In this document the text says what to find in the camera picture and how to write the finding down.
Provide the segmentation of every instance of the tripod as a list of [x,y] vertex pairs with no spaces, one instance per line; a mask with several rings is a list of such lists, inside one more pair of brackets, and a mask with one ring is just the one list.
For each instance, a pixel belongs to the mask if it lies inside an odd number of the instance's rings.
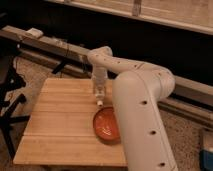
[[[8,64],[8,60],[10,60],[10,62],[13,61],[13,57],[1,57],[0,63]],[[4,80],[2,79],[0,82],[0,112],[5,107],[8,107],[8,109],[4,113],[1,112],[0,129],[2,131],[10,157],[13,158],[15,155],[15,148],[12,142],[12,138],[10,136],[10,131],[12,129],[11,124],[28,121],[29,116],[12,117],[12,114],[16,109],[17,105],[26,102],[26,98],[23,94],[20,94],[12,104],[10,104],[10,101],[5,101],[5,96],[8,91],[25,87],[26,83],[24,82],[22,77],[16,73],[16,70],[12,66],[12,62],[9,65],[3,67],[3,69],[0,68],[0,77],[5,78]]]

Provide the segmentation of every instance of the orange bowl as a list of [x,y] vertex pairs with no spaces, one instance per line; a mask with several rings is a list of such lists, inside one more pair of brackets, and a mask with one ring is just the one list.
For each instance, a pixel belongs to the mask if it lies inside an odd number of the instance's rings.
[[120,134],[113,107],[104,107],[99,110],[93,119],[95,134],[104,143],[120,142]]

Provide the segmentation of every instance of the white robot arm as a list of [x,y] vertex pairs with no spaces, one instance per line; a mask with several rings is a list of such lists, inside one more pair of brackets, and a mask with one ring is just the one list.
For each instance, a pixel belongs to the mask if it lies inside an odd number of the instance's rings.
[[113,106],[129,171],[178,171],[157,101],[174,89],[172,73],[151,63],[112,57],[109,47],[91,50],[92,79],[103,105],[107,70],[113,83]]

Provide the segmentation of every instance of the wooden table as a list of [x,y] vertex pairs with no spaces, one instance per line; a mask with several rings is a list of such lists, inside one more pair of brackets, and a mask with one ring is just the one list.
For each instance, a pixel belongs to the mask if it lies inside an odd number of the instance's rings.
[[[111,103],[107,84],[106,105]],[[91,80],[44,83],[14,158],[15,164],[126,166],[121,144],[105,145],[93,132],[98,111]]]

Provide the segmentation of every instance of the speckled floor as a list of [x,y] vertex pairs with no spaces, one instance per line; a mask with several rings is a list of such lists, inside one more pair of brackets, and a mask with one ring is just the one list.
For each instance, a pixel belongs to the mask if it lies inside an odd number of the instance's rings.
[[[17,71],[24,75],[27,86],[13,93],[12,99],[22,92],[28,101],[24,106],[20,106],[15,111],[15,115],[30,114],[35,103],[37,95],[47,77],[69,77],[64,74],[52,75],[51,70],[34,64],[28,60],[18,58]],[[162,118],[171,142],[172,149],[180,171],[199,171],[199,130],[201,125],[188,121],[178,116],[174,116],[168,112],[161,111]],[[16,147],[23,133],[25,123],[14,126],[12,136]],[[125,168],[102,168],[102,167],[68,167],[68,166],[20,166],[13,165],[9,158],[4,140],[0,134],[0,170],[5,171],[43,171],[43,170],[63,170],[63,171],[123,171]]]

